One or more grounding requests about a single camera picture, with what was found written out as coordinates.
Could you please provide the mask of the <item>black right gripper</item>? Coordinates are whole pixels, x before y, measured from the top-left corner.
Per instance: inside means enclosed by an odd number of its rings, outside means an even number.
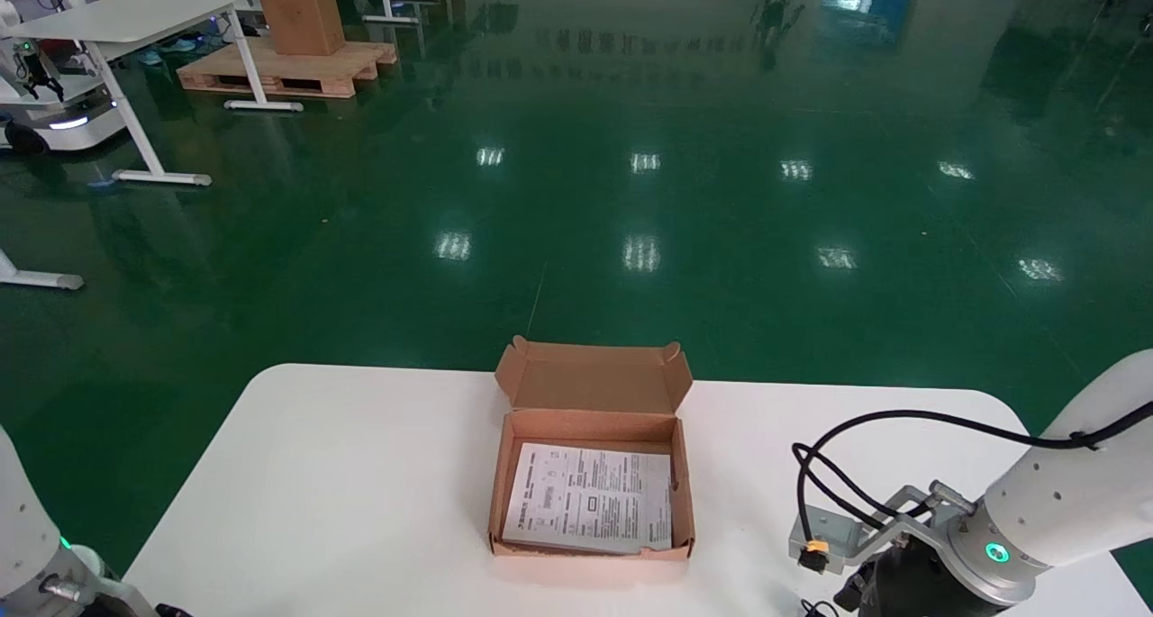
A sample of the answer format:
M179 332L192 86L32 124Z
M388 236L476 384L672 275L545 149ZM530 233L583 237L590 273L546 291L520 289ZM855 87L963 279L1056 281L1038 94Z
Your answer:
M849 575L839 608L858 616L995 616L1007 610L959 584L939 552L915 537L877 552Z

